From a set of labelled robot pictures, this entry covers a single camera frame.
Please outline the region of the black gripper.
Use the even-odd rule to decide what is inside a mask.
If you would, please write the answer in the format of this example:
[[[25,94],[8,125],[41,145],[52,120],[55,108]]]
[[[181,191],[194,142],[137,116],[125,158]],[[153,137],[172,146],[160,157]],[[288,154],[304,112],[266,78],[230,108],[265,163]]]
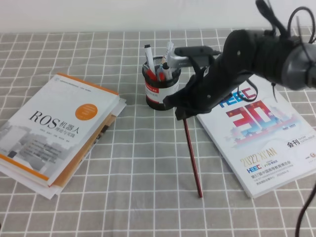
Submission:
[[[205,114],[217,106],[235,88],[255,73],[256,54],[262,30],[235,30],[225,41],[217,57],[204,76],[196,74],[194,83],[163,99],[165,107],[175,107],[177,120]]]

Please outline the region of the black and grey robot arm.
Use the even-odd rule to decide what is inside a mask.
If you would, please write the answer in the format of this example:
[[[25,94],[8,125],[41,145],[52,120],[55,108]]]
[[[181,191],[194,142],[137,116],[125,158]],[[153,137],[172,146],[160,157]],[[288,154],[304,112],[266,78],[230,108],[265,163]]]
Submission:
[[[291,90],[316,85],[316,46],[297,36],[269,31],[232,31],[222,51],[209,46],[177,47],[169,57],[173,67],[192,67],[186,86],[166,96],[178,120],[207,114],[252,75]]]

